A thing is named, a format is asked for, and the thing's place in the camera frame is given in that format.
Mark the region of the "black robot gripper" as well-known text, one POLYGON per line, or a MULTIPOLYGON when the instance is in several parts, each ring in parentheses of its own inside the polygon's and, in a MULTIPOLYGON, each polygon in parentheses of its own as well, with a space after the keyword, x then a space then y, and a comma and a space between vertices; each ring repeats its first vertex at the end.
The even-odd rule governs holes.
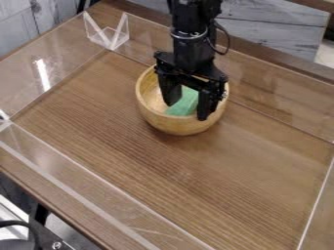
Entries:
POLYGON ((173 50, 156 51, 154 72, 164 103, 170 106, 181 97, 181 86, 199 91, 196 119, 204 121, 215 111, 224 93, 227 75, 213 64, 216 32, 208 28, 201 34, 170 32, 173 50))

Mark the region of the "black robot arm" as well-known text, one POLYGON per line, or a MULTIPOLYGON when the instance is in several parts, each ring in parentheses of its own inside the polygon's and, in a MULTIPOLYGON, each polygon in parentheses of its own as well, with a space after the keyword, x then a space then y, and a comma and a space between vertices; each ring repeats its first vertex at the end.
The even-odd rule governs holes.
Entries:
POLYGON ((166 0, 172 25, 172 51, 156 51, 154 73, 164 103, 170 106, 181 98, 181 87, 197 92, 196 119, 203 121, 224 99, 228 76, 216 67, 216 22, 223 0, 166 0))

